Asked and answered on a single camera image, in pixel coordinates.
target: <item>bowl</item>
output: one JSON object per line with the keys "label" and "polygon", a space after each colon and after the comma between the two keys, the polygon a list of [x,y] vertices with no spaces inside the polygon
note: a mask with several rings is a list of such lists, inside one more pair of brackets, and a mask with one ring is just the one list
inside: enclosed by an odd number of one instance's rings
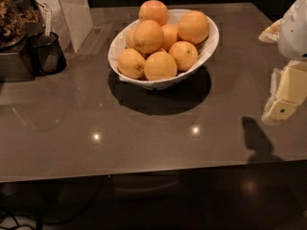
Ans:
{"label": "bowl", "polygon": [[[169,10],[168,23],[177,24],[180,18],[188,11],[189,10]],[[207,18],[210,24],[209,36],[204,42],[197,45],[197,49],[199,52],[198,61],[188,71],[184,73],[179,73],[176,77],[167,80],[134,80],[121,74],[118,71],[117,58],[120,53],[126,48],[126,34],[131,27],[134,27],[140,23],[139,20],[135,20],[134,22],[129,24],[112,41],[108,51],[108,61],[110,63],[111,68],[119,76],[120,81],[130,82],[146,89],[164,89],[180,81],[185,80],[192,73],[197,71],[211,57],[211,55],[214,53],[215,49],[218,46],[219,30],[214,21],[209,16],[207,16]]]}

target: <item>jar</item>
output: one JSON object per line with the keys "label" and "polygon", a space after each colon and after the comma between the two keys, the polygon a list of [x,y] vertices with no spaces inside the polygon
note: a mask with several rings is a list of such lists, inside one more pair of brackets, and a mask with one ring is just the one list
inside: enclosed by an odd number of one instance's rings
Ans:
{"label": "jar", "polygon": [[20,42],[26,35],[13,0],[0,0],[0,50]]}

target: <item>table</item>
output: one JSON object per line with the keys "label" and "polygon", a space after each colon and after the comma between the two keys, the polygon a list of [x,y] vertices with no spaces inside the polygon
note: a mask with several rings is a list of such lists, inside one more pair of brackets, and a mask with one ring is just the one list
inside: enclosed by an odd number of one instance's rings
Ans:
{"label": "table", "polygon": [[250,3],[171,6],[206,13],[219,46],[162,91],[119,81],[108,47],[138,8],[92,9],[95,27],[53,76],[0,84],[0,181],[158,172],[307,158],[306,104],[281,126],[261,123],[273,68],[258,40],[272,22]]}

